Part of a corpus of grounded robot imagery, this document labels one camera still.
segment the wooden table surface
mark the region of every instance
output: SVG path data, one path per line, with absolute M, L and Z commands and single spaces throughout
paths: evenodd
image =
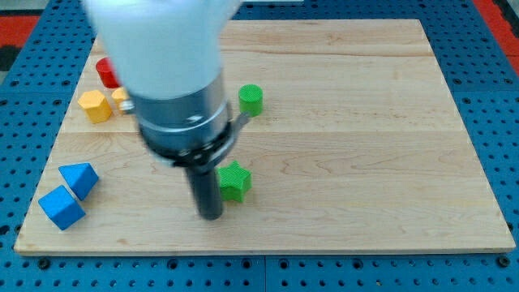
M 92 125 L 95 44 L 19 233 L 22 255 L 430 254 L 515 247 L 417 20 L 231 21 L 225 89 L 264 89 L 264 112 L 225 163 L 252 172 L 243 204 L 196 213 L 180 169 L 144 149 L 131 116 Z M 60 231 L 36 203 L 60 165 L 101 180 Z

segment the green block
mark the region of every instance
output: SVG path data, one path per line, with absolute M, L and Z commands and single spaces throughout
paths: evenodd
M 240 167 L 237 161 L 217 170 L 220 176 L 221 198 L 243 203 L 245 193 L 252 188 L 251 172 Z
M 240 112 L 248 112 L 251 117 L 255 117 L 263 111 L 263 90 L 255 84 L 247 84 L 240 88 L 238 92 L 240 99 Z

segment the yellow block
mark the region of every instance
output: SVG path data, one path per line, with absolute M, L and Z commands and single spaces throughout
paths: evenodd
M 121 110 L 119 108 L 119 104 L 121 104 L 121 102 L 128 99 L 128 94 L 127 94 L 126 89 L 124 89 L 122 87 L 115 89 L 115 91 L 112 92 L 112 98 L 114 99 L 115 105 L 117 106 L 118 110 Z
M 99 90 L 83 93 L 78 103 L 92 123 L 106 122 L 112 115 L 110 104 L 106 100 L 105 95 Z

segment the red surface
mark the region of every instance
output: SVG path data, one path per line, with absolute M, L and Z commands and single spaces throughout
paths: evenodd
M 492 0 L 474 0 L 474 4 L 519 75 L 519 39 L 513 35 L 512 27 L 501 15 L 501 9 Z
M 99 73 L 99 77 L 101 78 L 101 82 L 107 88 L 118 88 L 120 87 L 119 82 L 115 78 L 115 72 L 110 64 L 110 60 L 108 58 L 103 58 L 99 60 L 96 64 L 97 73 Z
M 23 47 L 40 16 L 0 16 L 0 47 Z

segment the blue pegboard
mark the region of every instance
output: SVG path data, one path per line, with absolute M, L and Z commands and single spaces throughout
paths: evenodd
M 472 2 L 306 0 L 235 19 L 420 19 L 517 240 L 519 81 Z M 32 258 L 12 247 L 94 34 L 51 0 L 0 87 L 0 290 L 519 290 L 519 256 Z

